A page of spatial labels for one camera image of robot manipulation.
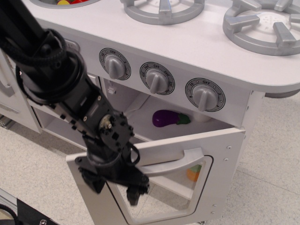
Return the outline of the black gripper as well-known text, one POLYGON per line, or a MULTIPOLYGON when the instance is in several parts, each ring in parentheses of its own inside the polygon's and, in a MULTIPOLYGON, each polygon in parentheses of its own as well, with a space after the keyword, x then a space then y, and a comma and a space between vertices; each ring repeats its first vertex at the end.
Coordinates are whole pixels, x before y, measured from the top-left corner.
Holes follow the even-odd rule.
POLYGON ((100 194, 106 181, 127 187, 127 200, 137 206, 140 195, 149 191, 149 178, 135 166, 129 166, 122 157, 106 165, 96 165, 87 156, 77 157, 75 163, 85 183, 100 194))

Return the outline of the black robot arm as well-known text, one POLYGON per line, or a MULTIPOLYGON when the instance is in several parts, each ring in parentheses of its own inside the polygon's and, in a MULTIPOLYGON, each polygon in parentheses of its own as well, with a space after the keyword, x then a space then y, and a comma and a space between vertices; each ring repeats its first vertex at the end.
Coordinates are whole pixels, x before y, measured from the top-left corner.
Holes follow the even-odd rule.
POLYGON ((0 47, 16 63, 16 80, 31 101, 45 105, 82 134, 87 155, 75 159, 85 183, 100 193, 107 181, 127 187, 132 206, 149 190, 136 168, 123 113, 88 77, 81 54, 59 32, 43 29, 20 0, 0 3, 0 47))

